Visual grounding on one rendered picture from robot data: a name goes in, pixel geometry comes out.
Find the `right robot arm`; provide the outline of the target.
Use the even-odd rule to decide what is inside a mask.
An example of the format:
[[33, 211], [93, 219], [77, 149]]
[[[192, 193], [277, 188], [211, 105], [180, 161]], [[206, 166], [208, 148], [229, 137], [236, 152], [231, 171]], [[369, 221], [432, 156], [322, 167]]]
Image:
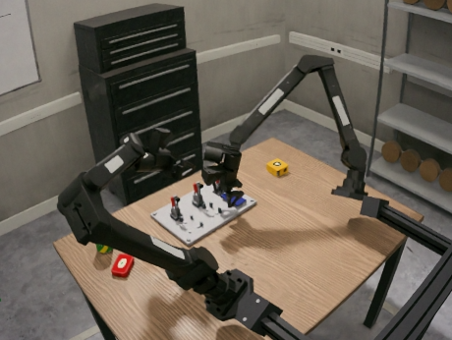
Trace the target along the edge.
[[[367, 168], [367, 165], [365, 164], [367, 162], [367, 152], [360, 146], [359, 140], [355, 134], [345, 99], [335, 73], [334, 59], [312, 54], [307, 55], [302, 57], [298, 64], [299, 66], [296, 64], [255, 107], [255, 109], [231, 132], [231, 144], [221, 142], [207, 143], [203, 160], [218, 163], [216, 165], [203, 166], [201, 169], [202, 180], [207, 186], [210, 186], [218, 179], [220, 179], [224, 185], [233, 183], [236, 171], [231, 170], [237, 169], [240, 166], [242, 153], [239, 151], [241, 146], [257, 130], [259, 125], [261, 125], [279, 106], [278, 104], [281, 103], [303, 80], [304, 76], [309, 73], [318, 72], [331, 106], [340, 137], [340, 143], [343, 148], [340, 161], [342, 161], [344, 166], [350, 169], [347, 171], [347, 176], [343, 180], [343, 187], [337, 186], [336, 190], [365, 196], [368, 195], [367, 192], [364, 192], [366, 186], [364, 178]], [[223, 159], [224, 153], [224, 161], [220, 162]], [[231, 170], [224, 168], [223, 164]]]

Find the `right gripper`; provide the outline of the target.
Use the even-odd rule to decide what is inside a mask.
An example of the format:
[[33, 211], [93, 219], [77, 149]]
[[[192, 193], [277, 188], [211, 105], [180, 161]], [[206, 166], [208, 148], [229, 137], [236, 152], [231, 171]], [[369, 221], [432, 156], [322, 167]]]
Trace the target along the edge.
[[[231, 170], [230, 168], [226, 167], [224, 164], [223, 164], [223, 166], [224, 166], [224, 168], [226, 168], [226, 169], [228, 169], [228, 170]], [[235, 177], [234, 177], [234, 181], [233, 181], [232, 184], [226, 184], [226, 185], [224, 185], [224, 184], [220, 181], [220, 182], [219, 182], [219, 185], [218, 185], [218, 188], [216, 189], [215, 182], [212, 183], [213, 190], [214, 190], [215, 193], [218, 193], [219, 190], [220, 190], [221, 188], [222, 188], [222, 190], [226, 193], [226, 199], [227, 199], [227, 206], [228, 206], [228, 208], [232, 207], [232, 206], [234, 205], [234, 203], [235, 203], [239, 198], [241, 198], [241, 197], [244, 195], [244, 192], [243, 192], [243, 191], [238, 191], [238, 190], [236, 190], [236, 191], [231, 191], [231, 190], [232, 190], [233, 188], [235, 188], [235, 187], [237, 187], [237, 188], [239, 189], [239, 188], [241, 188], [241, 187], [243, 186], [243, 184], [242, 184], [242, 183], [240, 182], [240, 180], [237, 178], [238, 170], [239, 170], [239, 168], [231, 170], [231, 171], [236, 171]], [[232, 198], [232, 197], [235, 197], [235, 198], [234, 198], [234, 200], [232, 201], [232, 203], [230, 204], [230, 201], [231, 201], [231, 198]]]

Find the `blue flat plate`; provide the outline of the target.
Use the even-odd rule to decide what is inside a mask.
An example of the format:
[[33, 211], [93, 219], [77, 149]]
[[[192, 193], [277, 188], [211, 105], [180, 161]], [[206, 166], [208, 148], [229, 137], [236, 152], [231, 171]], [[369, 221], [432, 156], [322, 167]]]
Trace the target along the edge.
[[[224, 200], [227, 201], [227, 199], [226, 199], [226, 194], [222, 195], [221, 198], [223, 198]], [[230, 203], [232, 203], [232, 201], [234, 200], [234, 198], [235, 198], [235, 197], [232, 197], [232, 198], [231, 198], [231, 202], [230, 202]], [[242, 204], [245, 203], [245, 202], [247, 202], [246, 199], [244, 199], [244, 198], [239, 198], [239, 199], [235, 202], [234, 206], [239, 207], [240, 205], [242, 205]]]

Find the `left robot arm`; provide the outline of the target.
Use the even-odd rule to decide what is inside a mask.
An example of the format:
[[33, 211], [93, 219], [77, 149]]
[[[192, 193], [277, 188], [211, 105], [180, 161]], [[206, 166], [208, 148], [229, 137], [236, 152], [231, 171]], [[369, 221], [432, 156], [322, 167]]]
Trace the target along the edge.
[[121, 146], [96, 164], [105, 175], [94, 166], [80, 173], [58, 196], [57, 208], [66, 217], [78, 243], [103, 245], [163, 268], [169, 280], [184, 290], [193, 288], [204, 295], [204, 303], [224, 316], [248, 285], [247, 280], [229, 269], [218, 273], [218, 262], [207, 248], [188, 250], [170, 245], [119, 220], [103, 206], [100, 192], [125, 169], [149, 172], [153, 166], [151, 153], [155, 166], [168, 166], [171, 155], [162, 149], [173, 139], [169, 130], [153, 128], [145, 150], [149, 153], [144, 153], [139, 136], [126, 133], [120, 139]]

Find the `white fixture plate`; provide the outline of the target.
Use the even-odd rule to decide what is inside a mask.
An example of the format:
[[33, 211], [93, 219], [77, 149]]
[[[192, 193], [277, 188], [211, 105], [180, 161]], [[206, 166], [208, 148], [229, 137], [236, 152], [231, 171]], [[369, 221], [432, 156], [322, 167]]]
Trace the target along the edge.
[[[213, 192], [212, 184], [210, 186], [203, 185], [200, 193], [208, 211], [206, 211], [206, 208], [197, 208], [192, 205], [194, 191], [180, 198], [179, 207], [185, 218], [184, 221], [187, 221], [187, 224], [184, 224], [184, 221], [181, 222], [180, 219], [175, 221], [170, 217], [169, 213], [171, 212], [170, 207], [172, 207], [172, 202], [156, 210], [156, 214], [151, 213], [150, 217], [184, 244], [190, 246], [256, 204], [256, 200], [250, 202], [251, 198], [244, 194], [242, 198], [245, 198], [247, 202], [239, 207], [233, 205], [231, 208], [228, 208], [227, 201], [221, 198], [223, 194], [221, 196], [216, 195]], [[210, 202], [213, 202], [213, 208], [209, 207]], [[218, 212], [218, 207], [221, 207], [222, 213]], [[215, 212], [218, 212], [218, 214], [215, 214]], [[190, 218], [190, 214], [194, 216], [193, 220]], [[211, 217], [211, 214], [214, 214], [214, 217]], [[197, 228], [200, 221], [203, 222], [203, 226]], [[189, 230], [192, 233], [189, 233]], [[186, 241], [187, 237], [191, 238], [190, 242]]]

